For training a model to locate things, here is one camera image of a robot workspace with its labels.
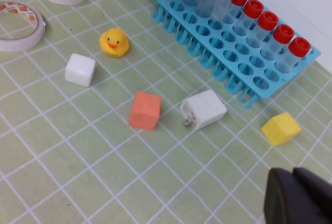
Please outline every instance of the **white power adapter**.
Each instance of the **white power adapter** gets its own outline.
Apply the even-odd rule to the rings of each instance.
[[[210,89],[184,99],[181,102],[180,111],[186,118],[184,125],[198,130],[221,119],[227,109]]]

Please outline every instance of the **duck beak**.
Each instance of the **duck beak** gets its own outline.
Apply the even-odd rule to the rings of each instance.
[[[114,44],[108,44],[108,45],[111,49],[115,49],[117,47],[117,45],[114,45]]]

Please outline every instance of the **white cube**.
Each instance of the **white cube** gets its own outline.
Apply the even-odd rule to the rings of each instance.
[[[90,86],[93,72],[95,69],[95,60],[80,54],[72,54],[66,67],[66,81],[78,85]]]
[[[210,89],[184,99],[180,104],[180,111],[186,118],[185,126],[198,130],[221,119],[227,109]]]

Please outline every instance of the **rubber duck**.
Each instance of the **rubber duck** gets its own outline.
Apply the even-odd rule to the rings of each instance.
[[[129,50],[129,40],[120,28],[112,28],[99,38],[101,50],[110,57],[121,57]]]

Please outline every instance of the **blue test tube rack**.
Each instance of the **blue test tube rack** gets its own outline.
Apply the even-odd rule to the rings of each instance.
[[[187,45],[188,53],[199,57],[203,67],[212,69],[216,80],[226,81],[227,91],[239,94],[238,101],[245,108],[250,108],[258,99],[270,97],[321,54],[311,46],[311,51],[290,72],[281,73],[274,65],[282,53],[271,61],[264,59],[260,54],[263,46],[252,48],[246,43],[250,33],[239,36],[233,31],[236,21],[227,24],[202,18],[195,13],[195,7],[182,0],[154,0],[151,16],[156,22],[163,22],[163,28],[173,33],[179,44]]]

